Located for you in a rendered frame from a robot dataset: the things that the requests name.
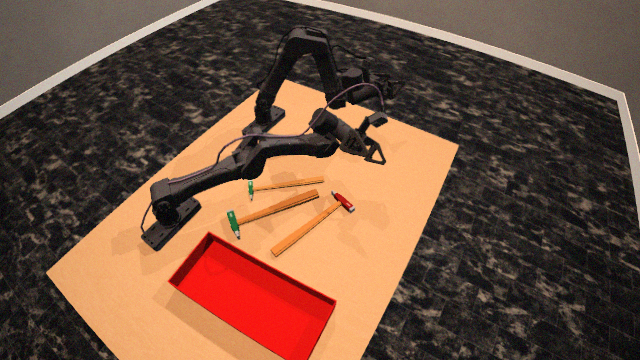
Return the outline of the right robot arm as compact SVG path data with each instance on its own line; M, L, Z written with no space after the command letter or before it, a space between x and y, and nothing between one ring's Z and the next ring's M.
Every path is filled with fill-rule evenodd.
M153 183L150 194L152 213L157 221L141 235L141 239L151 248L158 248L200 206L193 196L226 182L258 178L263 173L267 158L285 155L332 156L340 145L337 141L338 130L348 124L323 109L316 109L309 121L310 126L317 118L311 125L313 133L299 137L259 136L252 140L252 137L248 137L231 151L232 155L219 161L214 168L205 170L213 164L185 176L170 180L167 177ZM258 144L258 140L265 142ZM200 172L202 170L205 171Z

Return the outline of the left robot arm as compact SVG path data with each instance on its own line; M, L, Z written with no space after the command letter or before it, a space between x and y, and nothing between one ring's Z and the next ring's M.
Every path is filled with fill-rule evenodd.
M327 39L325 36L321 32L309 32L315 30L302 28L307 26L296 25L294 27L288 35L290 37L287 37L285 41L287 44L285 44L283 48L284 51L282 50L283 52L281 52L281 55L276 61L273 67L274 69L272 69L265 84L262 84L264 88L261 86L260 94L258 94L255 101L256 107L254 106L255 120L242 130L242 134L244 135L247 135L254 127L260 127L262 132L264 132L285 114L285 109L273 105L273 103L288 73L302 55L312 53L322 80L327 104L339 95L341 91L344 92L356 84L363 83L362 71L358 68L352 68L341 73L342 86L340 86L339 90L340 81L336 73L329 44L327 50ZM313 36L319 38L313 38ZM326 40L323 40L323 38ZM348 103L351 103L351 105L365 101L366 94L363 86L349 90L347 92L347 98ZM269 112L270 109L271 112ZM271 117L271 115L273 117Z

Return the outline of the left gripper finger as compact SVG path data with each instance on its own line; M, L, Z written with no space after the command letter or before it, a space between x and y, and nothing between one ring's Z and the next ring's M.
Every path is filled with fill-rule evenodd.
M394 92L393 92L393 87L395 84L401 84ZM395 96L397 95L397 93L400 91L400 89L405 85L405 81L388 81L388 87L391 88L392 90L392 99L395 98Z
M381 83L385 83L390 78L390 74L381 74L381 73L372 73L372 74L374 74L376 76L386 77L385 79L380 81Z

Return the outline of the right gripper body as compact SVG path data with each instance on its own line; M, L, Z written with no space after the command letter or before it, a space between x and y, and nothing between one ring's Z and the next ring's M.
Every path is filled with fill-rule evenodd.
M372 148L372 146L374 145L374 143L376 142L375 140L368 138L366 135L367 133L365 133L367 131L367 129L369 128L369 126L371 124L369 124L369 117L371 117L372 115L376 114L378 112L375 112L369 116L365 116L364 120L362 121L362 123L360 124L360 126L358 128L355 128L361 135L364 143L366 146L370 147L368 149L368 151L370 151L370 149ZM345 141L347 140L347 138L349 137L349 135L352 133L353 129L350 130L352 127L348 126L348 125L344 125L342 126L337 133L337 139L341 142L341 144L339 145L339 149L341 149L341 147L343 146L343 144L345 143ZM350 131L349 131L350 130ZM347 135L348 133L348 135ZM364 133L364 134L363 134ZM366 134L366 135L365 135ZM347 135L347 136L346 136ZM345 137L346 136L346 137ZM342 142L343 141L343 142ZM360 144L358 143L358 141L356 140L356 142L354 143L354 145L352 146L351 150L355 150L358 152L364 152L362 147L360 146ZM359 148L357 148L359 147Z

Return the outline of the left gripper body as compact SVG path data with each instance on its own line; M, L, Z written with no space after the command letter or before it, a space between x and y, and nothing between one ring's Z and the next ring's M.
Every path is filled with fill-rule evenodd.
M385 83L381 83L380 82L380 78L378 76L376 76L376 75L374 75L372 73L369 73L370 63L371 62L363 59L361 69L362 69L364 82L375 85L380 90L380 92L382 94L382 97L383 97L383 100L385 100L385 99L392 100L392 90L391 90L391 88L387 87L387 92L385 92L384 89L383 89L383 88L385 88ZM369 76L369 74L370 74L370 76ZM370 99L372 97L375 97L375 96L380 98L379 93L373 87L371 87L371 86L363 86L363 89L364 89L365 94L366 94L366 100L368 100L368 99Z

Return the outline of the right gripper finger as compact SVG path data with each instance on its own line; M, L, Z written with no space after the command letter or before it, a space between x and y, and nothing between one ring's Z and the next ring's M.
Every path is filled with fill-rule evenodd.
M381 157L382 161L378 161L378 160L374 160L374 159L372 159L372 156L374 155L374 153L376 152L376 150L378 151L378 153L379 153L379 155L380 155L380 157ZM385 165L385 163L386 163L386 159L385 159L384 154L383 154L383 152L382 152L381 146L380 146L380 144L379 144L378 142L375 142L375 143L374 143L374 145L373 145L373 146L372 146L372 148L370 149L369 153L370 153L370 154L368 155L368 157L367 157L367 158L364 158L364 161L371 162L371 163L375 163L375 164L379 164L379 165Z
M356 140L358 141L358 143L362 147L362 149L364 151L363 153L351 150L351 148L354 145L354 143L356 142ZM367 147L365 146L365 144L364 144L359 132L357 132L356 130L352 131L352 133L347 138L347 140L345 141L345 143L343 144L343 146L341 147L340 150L343 151L343 152L346 152L346 153L350 153L350 154L361 156L361 157L365 157L365 158L367 158L367 156L369 155L369 151L368 151Z

